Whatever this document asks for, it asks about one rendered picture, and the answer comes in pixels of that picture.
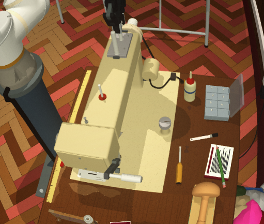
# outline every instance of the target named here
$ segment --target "wooden table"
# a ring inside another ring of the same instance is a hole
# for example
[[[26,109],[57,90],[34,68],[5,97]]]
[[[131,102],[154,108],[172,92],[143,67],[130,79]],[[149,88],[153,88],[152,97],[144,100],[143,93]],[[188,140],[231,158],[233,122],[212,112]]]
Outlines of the wooden table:
[[[87,70],[91,70],[91,75],[75,121],[77,124],[81,123],[83,111],[98,68],[87,67],[85,72]],[[182,79],[186,79],[188,76],[188,74],[180,75]],[[38,224],[73,223],[66,220],[56,221],[56,217],[48,212],[49,209],[80,217],[90,215],[98,223],[103,224],[111,221],[131,221],[132,224],[186,224],[189,220],[192,189],[195,184],[201,182],[214,182],[221,189],[221,194],[216,200],[213,223],[232,224],[239,169],[240,112],[230,118],[228,122],[210,121],[204,120],[204,107],[206,85],[230,87],[234,80],[199,75],[193,75],[193,78],[197,82],[197,91],[196,98],[192,103],[184,100],[184,86],[179,84],[173,137],[163,193],[108,187],[117,193],[120,192],[120,194],[112,198],[104,196],[100,192],[93,192],[87,196],[79,195],[71,189],[69,184],[91,185],[92,188],[106,186],[71,180],[72,168],[64,166],[58,178],[59,184],[54,193],[54,196],[56,196],[54,202],[46,202],[49,189],[46,191]],[[212,133],[219,133],[219,136],[211,141],[206,139],[190,142],[190,138]],[[211,143],[234,147],[229,180],[226,182],[224,190],[222,181],[204,178]],[[181,185],[175,184],[179,146],[182,146],[181,162],[183,165]]]

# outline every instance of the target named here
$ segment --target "magenta cloth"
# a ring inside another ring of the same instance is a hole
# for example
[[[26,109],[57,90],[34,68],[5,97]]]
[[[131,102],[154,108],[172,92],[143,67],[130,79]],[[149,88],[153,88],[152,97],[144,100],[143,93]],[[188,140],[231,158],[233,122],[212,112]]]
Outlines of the magenta cloth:
[[[246,203],[247,208],[234,219],[234,224],[260,224],[262,212],[253,199]]]

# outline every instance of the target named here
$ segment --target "yellow ruler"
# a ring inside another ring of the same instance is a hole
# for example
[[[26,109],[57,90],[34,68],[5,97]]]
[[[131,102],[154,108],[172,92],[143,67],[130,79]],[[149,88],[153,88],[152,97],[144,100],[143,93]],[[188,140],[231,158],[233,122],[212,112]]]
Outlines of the yellow ruler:
[[[70,116],[69,123],[74,123],[76,120],[78,109],[80,107],[83,95],[85,93],[86,86],[87,86],[88,80],[90,78],[90,74],[91,74],[91,70],[86,71],[86,74],[85,74],[84,79],[83,79],[83,83],[82,83],[81,88],[80,88],[79,93],[78,93],[77,100],[74,104],[73,112]],[[49,203],[52,203],[52,200],[53,200],[54,191],[55,191],[55,188],[57,185],[57,180],[58,180],[59,173],[61,170],[60,164],[61,164],[61,159],[58,157],[57,164],[56,164],[56,167],[55,167],[55,170],[53,173],[50,189],[48,192],[48,196],[46,198],[46,201]]]

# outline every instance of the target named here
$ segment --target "herringbone floor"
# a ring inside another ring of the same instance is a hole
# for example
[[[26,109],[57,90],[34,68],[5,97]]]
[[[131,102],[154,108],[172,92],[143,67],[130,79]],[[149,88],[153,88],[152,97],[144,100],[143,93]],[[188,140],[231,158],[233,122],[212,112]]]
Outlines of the herringbone floor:
[[[43,80],[62,119],[72,106],[78,77],[86,66],[99,66],[110,36],[102,0],[60,0],[61,24],[55,0],[45,18],[25,37],[29,52],[45,66]],[[162,0],[162,27],[205,31],[206,0]],[[5,10],[0,0],[0,11]],[[211,0],[209,47],[204,36],[144,31],[160,70],[244,78],[240,153],[256,132],[256,96],[249,34],[242,0]],[[159,26],[159,0],[127,0],[126,21]],[[149,53],[142,42],[142,55]],[[0,95],[0,224],[38,222],[42,198],[35,196],[46,153],[11,103]],[[240,159],[238,183],[255,187],[257,140]]]

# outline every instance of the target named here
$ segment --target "green fabric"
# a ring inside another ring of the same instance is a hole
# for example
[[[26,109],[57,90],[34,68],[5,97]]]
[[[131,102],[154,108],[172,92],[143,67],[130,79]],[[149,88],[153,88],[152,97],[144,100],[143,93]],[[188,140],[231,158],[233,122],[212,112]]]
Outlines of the green fabric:
[[[238,185],[238,188],[237,188],[237,197],[238,196],[242,196],[242,195],[246,195],[246,188]]]

